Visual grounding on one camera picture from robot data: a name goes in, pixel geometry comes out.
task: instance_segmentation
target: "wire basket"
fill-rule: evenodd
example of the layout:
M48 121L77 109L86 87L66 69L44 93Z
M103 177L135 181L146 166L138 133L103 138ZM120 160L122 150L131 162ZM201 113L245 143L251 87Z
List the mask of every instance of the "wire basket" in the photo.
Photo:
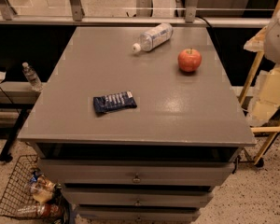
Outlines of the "wire basket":
M0 217L11 217L19 220L52 219L51 217L36 217L34 214L25 214L24 217L19 217L17 215L17 211L23 206L38 204L33 198L33 195L31 195L26 188L27 183L33 176L33 171L37 170L37 161L37 155L23 155L18 158L7 183L7 187L0 200ZM64 205L64 199L62 196L58 197L53 202L59 205Z

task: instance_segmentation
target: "gray drawer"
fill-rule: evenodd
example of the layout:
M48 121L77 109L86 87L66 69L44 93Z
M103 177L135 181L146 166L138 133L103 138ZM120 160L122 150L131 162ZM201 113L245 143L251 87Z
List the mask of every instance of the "gray drawer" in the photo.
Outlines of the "gray drawer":
M104 188L66 188L64 198L71 204L205 207L213 198L211 192L179 189L136 189L136 186Z
M200 212L188 209L156 209L156 208L117 208L117 207L86 207L75 209L82 217L91 220L133 220L133 221L195 221Z
M40 160L38 167L60 183L219 186L233 163Z

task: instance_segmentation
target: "apple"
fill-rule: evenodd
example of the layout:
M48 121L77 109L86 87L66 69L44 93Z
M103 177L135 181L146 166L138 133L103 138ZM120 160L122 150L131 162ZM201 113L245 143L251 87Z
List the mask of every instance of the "apple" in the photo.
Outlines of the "apple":
M202 62L202 55L196 49L184 49L178 54L178 66L182 71L193 72Z

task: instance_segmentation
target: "white bottle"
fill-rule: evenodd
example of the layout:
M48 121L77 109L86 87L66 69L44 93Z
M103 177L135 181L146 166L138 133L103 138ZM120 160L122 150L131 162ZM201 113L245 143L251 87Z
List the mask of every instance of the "white bottle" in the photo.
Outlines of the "white bottle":
M168 23L162 23L148 31L140 34L139 43L133 44L133 52L139 52L140 50L150 51L156 48L161 43L169 40L172 36L173 28Z
M28 63L23 63L22 67L22 72L25 74L27 80L31 84L32 90L41 92L41 90L43 89L43 85L34 68Z

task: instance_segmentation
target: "blue wrapper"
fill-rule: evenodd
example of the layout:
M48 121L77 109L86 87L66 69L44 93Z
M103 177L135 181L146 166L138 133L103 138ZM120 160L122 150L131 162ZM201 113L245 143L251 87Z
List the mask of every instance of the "blue wrapper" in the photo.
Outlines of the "blue wrapper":
M130 91L93 97L96 113L108 113L127 108L137 108L137 104Z

